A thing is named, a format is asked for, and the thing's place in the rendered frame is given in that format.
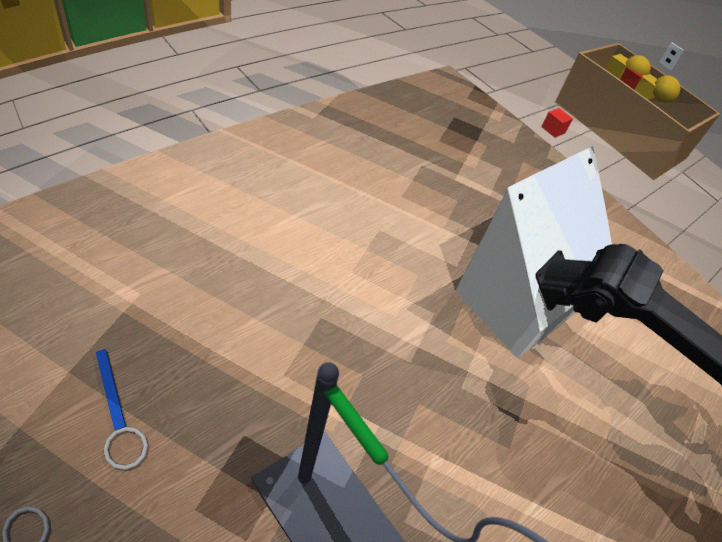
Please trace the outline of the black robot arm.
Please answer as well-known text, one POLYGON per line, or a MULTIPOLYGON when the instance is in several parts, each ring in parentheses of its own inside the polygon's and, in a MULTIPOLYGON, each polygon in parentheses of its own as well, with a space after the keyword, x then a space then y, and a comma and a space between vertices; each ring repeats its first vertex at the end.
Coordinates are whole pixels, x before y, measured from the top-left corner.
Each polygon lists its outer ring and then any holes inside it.
POLYGON ((722 336, 663 290, 662 267, 641 249, 609 244, 593 260, 556 251, 535 273, 547 310, 573 306, 591 322, 607 313, 641 321, 722 386, 722 336))

